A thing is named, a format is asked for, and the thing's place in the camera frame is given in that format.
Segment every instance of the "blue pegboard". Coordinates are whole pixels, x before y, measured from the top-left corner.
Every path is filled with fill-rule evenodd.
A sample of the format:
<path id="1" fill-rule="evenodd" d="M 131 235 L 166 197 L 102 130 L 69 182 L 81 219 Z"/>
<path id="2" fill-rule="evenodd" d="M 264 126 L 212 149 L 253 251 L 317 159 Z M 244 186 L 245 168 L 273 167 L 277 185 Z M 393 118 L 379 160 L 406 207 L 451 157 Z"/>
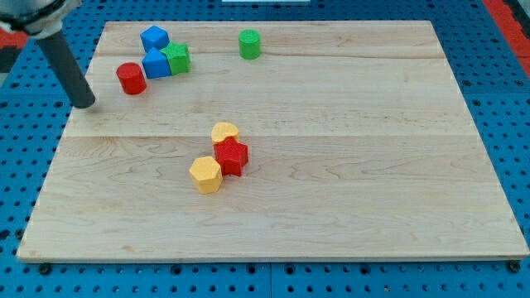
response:
<path id="1" fill-rule="evenodd" d="M 87 69 L 106 21 L 430 20 L 530 239 L 530 81 L 479 0 L 85 0 L 65 34 Z M 0 89 L 0 296 L 530 296 L 530 262 L 28 265 L 15 258 L 71 106 L 29 41 Z"/>

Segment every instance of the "green cylinder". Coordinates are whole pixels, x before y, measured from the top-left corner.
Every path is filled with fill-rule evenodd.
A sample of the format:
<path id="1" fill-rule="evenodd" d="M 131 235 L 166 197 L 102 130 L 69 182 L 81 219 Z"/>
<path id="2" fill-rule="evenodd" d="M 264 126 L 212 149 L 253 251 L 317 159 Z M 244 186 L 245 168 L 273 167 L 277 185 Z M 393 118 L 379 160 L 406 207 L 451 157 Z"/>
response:
<path id="1" fill-rule="evenodd" d="M 239 33 L 239 55 L 246 60 L 258 58 L 261 51 L 261 37 L 255 30 L 243 30 Z"/>

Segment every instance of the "red object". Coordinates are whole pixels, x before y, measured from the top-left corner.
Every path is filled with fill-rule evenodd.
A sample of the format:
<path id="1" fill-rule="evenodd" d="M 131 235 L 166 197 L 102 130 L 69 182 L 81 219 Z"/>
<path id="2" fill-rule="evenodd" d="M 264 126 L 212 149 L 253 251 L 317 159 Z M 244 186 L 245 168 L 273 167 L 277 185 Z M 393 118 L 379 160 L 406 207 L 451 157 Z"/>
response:
<path id="1" fill-rule="evenodd" d="M 221 165 L 223 175 L 241 176 L 241 170 L 248 163 L 248 147 L 233 137 L 214 145 L 215 159 Z"/>
<path id="2" fill-rule="evenodd" d="M 7 46 L 15 46 L 22 50 L 27 42 L 27 35 L 24 32 L 7 33 L 0 28 L 0 49 Z"/>
<path id="3" fill-rule="evenodd" d="M 530 40 L 524 35 L 521 24 L 513 17 L 512 9 L 503 0 L 484 0 L 489 14 L 497 23 L 504 38 L 519 58 L 527 75 L 530 75 Z"/>
<path id="4" fill-rule="evenodd" d="M 126 94 L 140 94 L 147 87 L 142 68 L 136 63 L 128 62 L 120 65 L 116 75 Z"/>

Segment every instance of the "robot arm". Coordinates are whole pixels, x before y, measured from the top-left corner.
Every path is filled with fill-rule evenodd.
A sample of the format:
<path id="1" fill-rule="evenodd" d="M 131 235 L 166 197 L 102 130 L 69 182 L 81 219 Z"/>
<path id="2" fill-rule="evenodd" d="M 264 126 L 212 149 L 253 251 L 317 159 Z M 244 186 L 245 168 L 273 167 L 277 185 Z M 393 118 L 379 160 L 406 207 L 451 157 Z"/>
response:
<path id="1" fill-rule="evenodd" d="M 0 26 L 35 38 L 71 103 L 87 108 L 94 94 L 61 31 L 63 18 L 79 5 L 81 0 L 0 0 Z"/>

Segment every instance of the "wooden board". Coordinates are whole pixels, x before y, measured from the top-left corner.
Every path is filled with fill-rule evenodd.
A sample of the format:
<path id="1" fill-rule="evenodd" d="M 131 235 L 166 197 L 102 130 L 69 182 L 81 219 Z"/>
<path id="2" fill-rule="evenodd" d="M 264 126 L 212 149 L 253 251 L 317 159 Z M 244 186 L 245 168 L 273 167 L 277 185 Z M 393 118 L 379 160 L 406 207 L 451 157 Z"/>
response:
<path id="1" fill-rule="evenodd" d="M 152 23 L 110 22 L 18 249 L 24 262 L 353 262 L 528 255 L 430 22 L 159 22 L 189 74 L 124 94 Z M 262 34 L 242 60 L 238 33 Z M 216 122 L 250 148 L 200 195 Z"/>

